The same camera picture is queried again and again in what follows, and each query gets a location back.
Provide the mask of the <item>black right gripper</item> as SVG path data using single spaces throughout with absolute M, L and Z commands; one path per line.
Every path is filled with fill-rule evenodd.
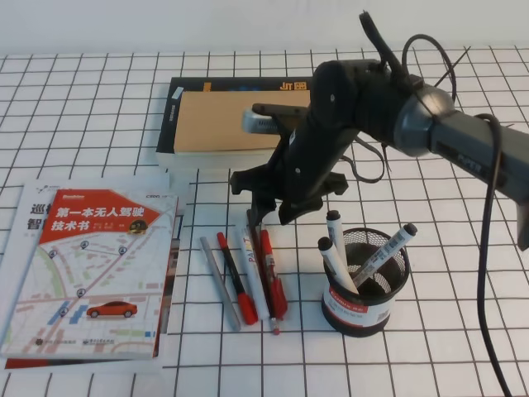
M 267 118 L 279 144 L 266 164 L 230 179 L 232 193 L 252 194 L 249 226 L 259 226 L 277 200 L 280 224 L 287 225 L 320 210 L 322 196 L 343 194 L 346 178 L 332 169 L 359 132 L 367 131 L 369 105 L 381 111 L 379 100 L 396 88 L 396 72 L 380 62 L 334 60 L 317 67 L 307 107 L 253 104 L 252 114 Z

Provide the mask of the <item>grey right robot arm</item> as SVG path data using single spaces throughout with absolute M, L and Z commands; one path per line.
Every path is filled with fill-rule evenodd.
M 343 194 L 346 177 L 333 168 L 360 133 L 411 157 L 433 153 L 496 188 L 517 205 L 517 244 L 528 247 L 528 136 L 455 110 L 445 91 L 416 76 L 390 74 L 374 60 L 320 64 L 310 103 L 298 124 L 279 124 L 269 161 L 234 173 L 231 191 L 252 194 L 253 224 L 278 212 L 282 224 Z

